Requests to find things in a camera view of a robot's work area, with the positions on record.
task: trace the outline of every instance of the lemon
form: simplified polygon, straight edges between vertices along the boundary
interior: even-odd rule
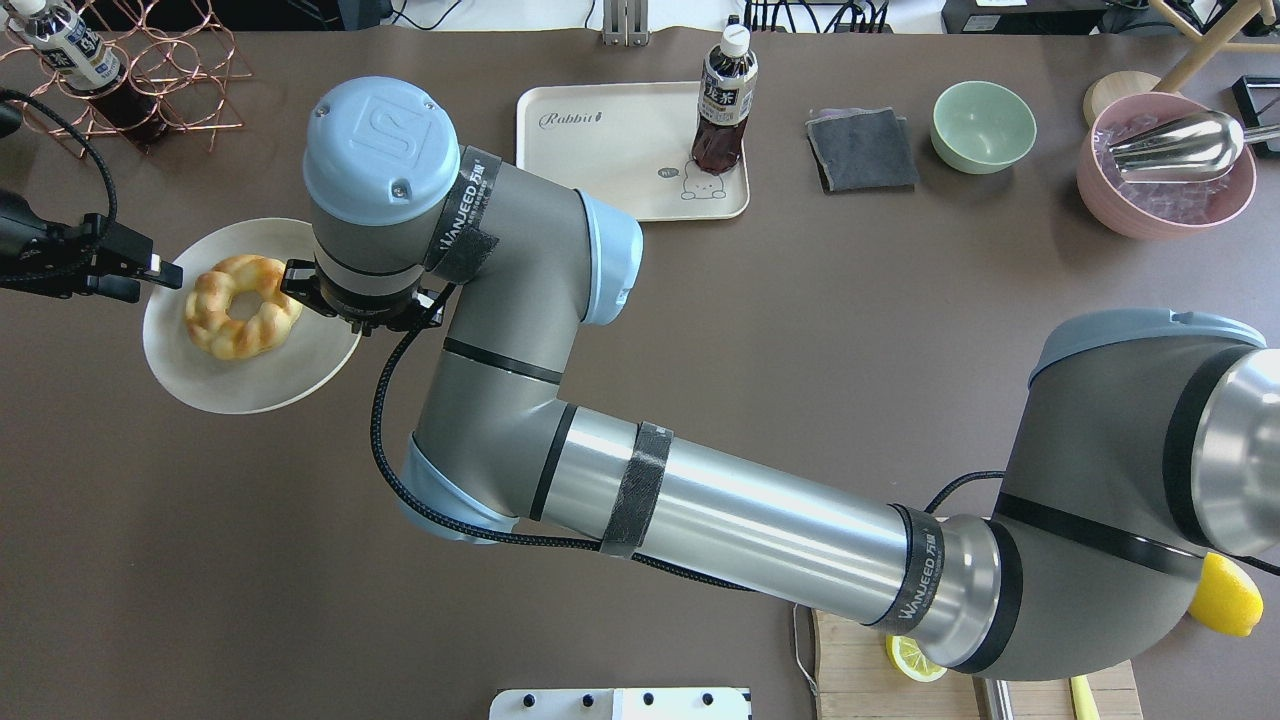
[[[1211,630],[1243,638],[1262,619],[1262,593],[1231,559],[1210,552],[1187,612]]]
[[[932,683],[946,674],[947,669],[924,657],[920,646],[904,635],[884,638],[884,650],[893,666],[918,683]]]

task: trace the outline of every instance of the white bottle cap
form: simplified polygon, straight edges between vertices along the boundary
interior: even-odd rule
[[[9,0],[15,13],[24,18],[38,14],[49,3],[46,0]]]
[[[751,31],[746,29],[746,26],[732,24],[724,28],[724,33],[721,35],[721,53],[728,55],[730,58],[741,58],[746,55],[746,49],[751,46]]]

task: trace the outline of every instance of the wooden stand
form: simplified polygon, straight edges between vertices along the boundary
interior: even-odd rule
[[[1194,42],[1190,53],[1184,55],[1164,79],[1138,70],[1121,70],[1094,82],[1084,94],[1084,122],[1089,126],[1093,126],[1093,120],[1097,119],[1098,113],[1121,97],[1151,91],[1178,92],[1219,51],[1280,53],[1280,45],[1274,42],[1230,41],[1256,14],[1261,13],[1263,20],[1275,23],[1275,6],[1271,4],[1271,0],[1257,0],[1253,3],[1242,0],[1236,3],[1204,35],[1201,35],[1198,29],[1192,27],[1187,22],[1187,18],[1179,15],[1165,0],[1151,0],[1151,6]]]

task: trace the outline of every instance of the yellow handle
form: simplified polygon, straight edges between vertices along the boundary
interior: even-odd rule
[[[1075,720],[1100,720],[1098,703],[1093,702],[1089,679],[1084,675],[1071,678],[1071,705],[1075,706]]]

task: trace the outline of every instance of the folded napkin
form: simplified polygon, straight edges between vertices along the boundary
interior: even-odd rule
[[[805,123],[828,191],[911,186],[920,181],[906,118],[892,108],[820,110]]]

